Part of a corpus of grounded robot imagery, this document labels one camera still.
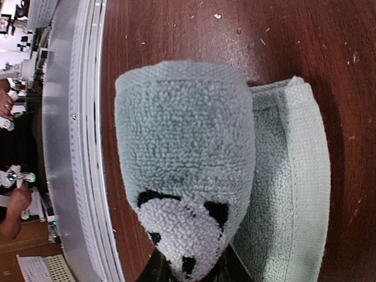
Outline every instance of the panda face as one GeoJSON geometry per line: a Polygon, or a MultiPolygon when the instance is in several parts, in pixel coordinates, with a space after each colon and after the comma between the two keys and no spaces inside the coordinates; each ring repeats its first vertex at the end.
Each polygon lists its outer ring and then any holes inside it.
{"type": "Polygon", "coordinates": [[[228,205],[204,205],[177,196],[143,192],[138,218],[180,281],[199,281],[226,248],[228,205]]]}

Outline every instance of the person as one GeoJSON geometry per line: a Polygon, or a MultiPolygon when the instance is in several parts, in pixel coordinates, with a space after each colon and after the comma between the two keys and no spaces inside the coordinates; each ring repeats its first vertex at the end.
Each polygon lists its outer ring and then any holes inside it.
{"type": "MultiPolygon", "coordinates": [[[[14,120],[11,114],[13,100],[8,92],[11,86],[7,79],[0,80],[0,117],[14,120]]],[[[18,164],[28,165],[28,132],[31,132],[29,117],[20,117],[15,122],[15,130],[0,129],[0,170],[6,171],[8,167],[18,164]]],[[[0,187],[0,194],[9,192],[9,189],[0,187]]],[[[8,208],[0,207],[0,237],[15,239],[21,230],[21,213],[31,203],[29,186],[25,183],[20,189],[14,189],[8,208]]]]}

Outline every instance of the hand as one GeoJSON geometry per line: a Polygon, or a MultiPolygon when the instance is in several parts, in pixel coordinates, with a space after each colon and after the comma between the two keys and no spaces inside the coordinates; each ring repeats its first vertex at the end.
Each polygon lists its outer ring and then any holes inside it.
{"type": "Polygon", "coordinates": [[[7,214],[20,216],[31,204],[31,192],[27,182],[21,188],[15,189],[8,204],[7,214]]]}
{"type": "Polygon", "coordinates": [[[13,120],[11,110],[13,107],[12,98],[2,89],[0,89],[0,117],[13,120]]]}

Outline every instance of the light blue towel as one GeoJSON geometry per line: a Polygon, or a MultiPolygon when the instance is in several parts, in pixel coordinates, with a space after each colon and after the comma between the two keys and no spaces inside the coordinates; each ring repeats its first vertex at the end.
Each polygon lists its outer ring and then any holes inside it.
{"type": "Polygon", "coordinates": [[[116,91],[127,199],[176,278],[202,279],[234,239],[256,282],[315,281],[330,187],[308,84],[249,89],[229,66],[164,62],[116,91]]]}
{"type": "Polygon", "coordinates": [[[315,282],[324,254],[330,161],[309,84],[250,88],[256,172],[233,248],[255,282],[315,282]]]}

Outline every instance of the black panda ear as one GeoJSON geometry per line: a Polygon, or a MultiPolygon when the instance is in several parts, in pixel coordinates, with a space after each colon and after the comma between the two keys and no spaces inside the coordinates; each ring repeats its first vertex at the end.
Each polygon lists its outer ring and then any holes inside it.
{"type": "Polygon", "coordinates": [[[223,226],[229,219],[229,205],[215,202],[205,202],[204,207],[209,211],[209,216],[214,218],[219,227],[223,230],[223,226]]]}
{"type": "Polygon", "coordinates": [[[175,200],[178,200],[178,201],[181,201],[182,198],[181,197],[178,197],[178,196],[173,196],[173,195],[166,195],[166,194],[161,194],[161,193],[158,193],[158,192],[155,192],[155,191],[151,191],[151,190],[148,190],[148,191],[145,191],[145,192],[141,192],[137,198],[137,207],[141,207],[142,204],[145,204],[147,203],[148,201],[152,200],[152,199],[175,199],[175,200]]]}

